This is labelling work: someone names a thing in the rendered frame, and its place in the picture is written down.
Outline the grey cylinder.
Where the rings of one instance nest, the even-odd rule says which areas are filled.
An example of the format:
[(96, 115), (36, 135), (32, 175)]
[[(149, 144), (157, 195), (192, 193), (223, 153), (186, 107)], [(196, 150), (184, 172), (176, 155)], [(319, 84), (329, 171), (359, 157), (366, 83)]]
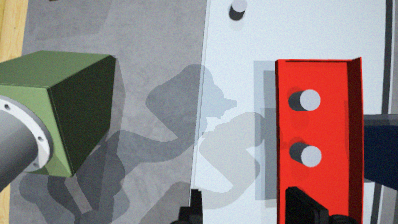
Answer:
[(291, 145), (289, 155), (293, 160), (307, 167), (317, 166), (322, 158), (321, 151), (317, 147), (301, 142)]
[(242, 19), (246, 9), (246, 0), (233, 0), (229, 11), (229, 17), (233, 21), (239, 21), (240, 19)]
[(289, 96), (289, 107), (294, 111), (313, 111), (320, 105), (320, 95), (312, 89), (292, 93)]

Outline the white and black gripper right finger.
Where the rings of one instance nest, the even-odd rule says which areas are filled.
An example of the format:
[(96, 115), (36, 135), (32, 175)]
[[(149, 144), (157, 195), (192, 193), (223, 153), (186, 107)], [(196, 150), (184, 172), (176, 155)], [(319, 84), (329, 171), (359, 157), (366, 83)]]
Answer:
[(285, 190), (285, 224), (359, 224), (354, 218), (334, 214), (298, 187)]

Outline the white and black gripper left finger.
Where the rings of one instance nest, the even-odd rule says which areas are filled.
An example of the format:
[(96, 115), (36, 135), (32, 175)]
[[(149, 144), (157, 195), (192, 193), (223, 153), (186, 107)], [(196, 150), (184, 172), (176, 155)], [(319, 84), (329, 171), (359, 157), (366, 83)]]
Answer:
[(178, 220), (170, 224), (203, 224), (201, 191), (191, 189), (190, 207), (180, 207)]

